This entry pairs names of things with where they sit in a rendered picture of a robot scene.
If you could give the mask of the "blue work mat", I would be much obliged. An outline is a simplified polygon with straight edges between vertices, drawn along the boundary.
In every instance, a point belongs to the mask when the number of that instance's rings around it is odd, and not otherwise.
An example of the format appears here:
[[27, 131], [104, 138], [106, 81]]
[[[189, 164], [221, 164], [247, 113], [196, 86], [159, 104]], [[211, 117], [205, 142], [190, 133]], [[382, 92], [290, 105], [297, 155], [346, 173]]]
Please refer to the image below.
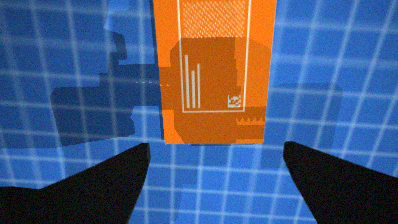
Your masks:
[[398, 178], [398, 0], [276, 0], [263, 143], [165, 144], [153, 0], [0, 0], [0, 186], [140, 143], [129, 224], [318, 224], [285, 141]]

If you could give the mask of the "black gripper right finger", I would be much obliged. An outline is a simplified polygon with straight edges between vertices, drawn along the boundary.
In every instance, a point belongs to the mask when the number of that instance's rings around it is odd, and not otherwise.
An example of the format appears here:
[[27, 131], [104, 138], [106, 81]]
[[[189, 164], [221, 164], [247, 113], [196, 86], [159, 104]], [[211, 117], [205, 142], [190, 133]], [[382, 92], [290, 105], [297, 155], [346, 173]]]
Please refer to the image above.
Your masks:
[[318, 224], [398, 224], [398, 178], [286, 141], [283, 159]]

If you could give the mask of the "orange plate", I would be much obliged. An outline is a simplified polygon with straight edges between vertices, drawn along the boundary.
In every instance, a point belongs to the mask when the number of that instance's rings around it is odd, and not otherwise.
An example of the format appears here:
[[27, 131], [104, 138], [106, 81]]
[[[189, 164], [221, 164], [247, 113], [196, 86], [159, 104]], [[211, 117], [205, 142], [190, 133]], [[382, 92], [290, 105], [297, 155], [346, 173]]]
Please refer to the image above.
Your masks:
[[153, 0], [165, 144], [263, 143], [276, 0]]

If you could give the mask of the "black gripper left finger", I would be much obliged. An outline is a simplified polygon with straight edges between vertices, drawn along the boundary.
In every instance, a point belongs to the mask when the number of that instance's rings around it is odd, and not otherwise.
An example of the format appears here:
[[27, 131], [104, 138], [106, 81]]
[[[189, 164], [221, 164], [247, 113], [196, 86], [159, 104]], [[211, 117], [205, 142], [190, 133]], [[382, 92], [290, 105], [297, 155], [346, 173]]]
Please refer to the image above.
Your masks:
[[140, 143], [41, 189], [0, 187], [0, 224], [128, 224], [150, 159]]

